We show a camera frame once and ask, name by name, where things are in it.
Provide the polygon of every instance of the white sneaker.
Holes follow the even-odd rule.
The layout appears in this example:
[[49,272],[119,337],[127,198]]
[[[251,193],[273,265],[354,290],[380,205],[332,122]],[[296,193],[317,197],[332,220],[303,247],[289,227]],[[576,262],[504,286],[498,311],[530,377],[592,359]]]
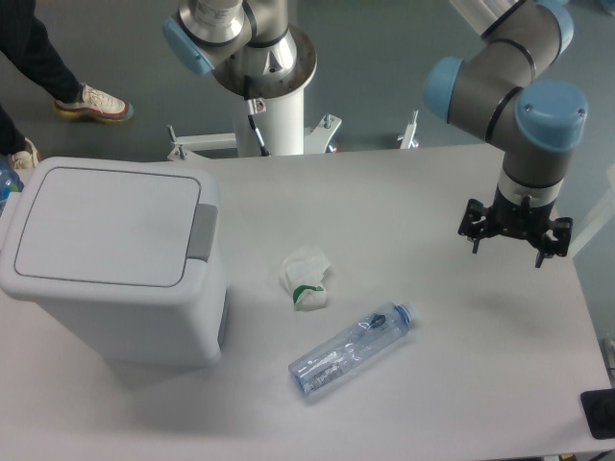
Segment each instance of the white sneaker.
[[13,170],[31,170],[40,162],[40,153],[30,139],[26,137],[26,150],[8,156]]
[[123,122],[130,119],[133,106],[99,89],[82,84],[79,101],[66,104],[56,100],[56,113],[64,118],[93,118],[101,122]]

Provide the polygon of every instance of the gray table surface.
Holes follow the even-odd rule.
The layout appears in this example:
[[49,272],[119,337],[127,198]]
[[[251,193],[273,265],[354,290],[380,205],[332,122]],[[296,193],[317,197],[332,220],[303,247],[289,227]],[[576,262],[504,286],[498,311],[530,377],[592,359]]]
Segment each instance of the gray table surface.
[[[103,360],[40,308],[0,293],[0,447],[32,459],[481,460],[615,448],[579,394],[610,386],[574,265],[525,242],[477,255],[456,234],[490,203],[486,146],[204,160],[221,183],[231,282],[220,364]],[[296,312],[282,260],[316,243],[326,308]],[[386,301],[415,330],[313,400],[287,365]]]

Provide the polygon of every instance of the plastic water bottle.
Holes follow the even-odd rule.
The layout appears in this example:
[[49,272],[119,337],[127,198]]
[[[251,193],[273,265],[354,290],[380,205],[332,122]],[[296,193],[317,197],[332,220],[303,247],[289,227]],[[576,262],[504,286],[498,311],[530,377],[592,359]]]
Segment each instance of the plastic water bottle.
[[406,306],[386,303],[291,363],[288,370],[307,396],[406,336],[413,320]]
[[7,204],[11,192],[21,192],[23,182],[19,175],[9,166],[7,161],[0,158],[0,215]]

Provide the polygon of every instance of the green stripe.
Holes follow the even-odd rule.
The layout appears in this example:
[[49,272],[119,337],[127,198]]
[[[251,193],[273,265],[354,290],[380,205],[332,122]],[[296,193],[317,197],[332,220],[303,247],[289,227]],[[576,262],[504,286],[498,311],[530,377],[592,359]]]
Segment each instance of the green stripe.
[[297,289],[293,292],[292,301],[296,304],[301,294],[306,290],[325,291],[325,289],[322,286],[301,285],[301,286],[298,286]]

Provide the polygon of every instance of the trash bin lid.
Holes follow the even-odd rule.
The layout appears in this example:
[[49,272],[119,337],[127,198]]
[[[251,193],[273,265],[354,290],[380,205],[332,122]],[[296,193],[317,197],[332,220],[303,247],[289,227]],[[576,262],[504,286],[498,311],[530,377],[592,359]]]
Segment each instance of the trash bin lid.
[[25,220],[11,222],[21,229],[4,242],[18,275],[153,287],[182,279],[202,181],[159,165],[53,160],[26,185]]

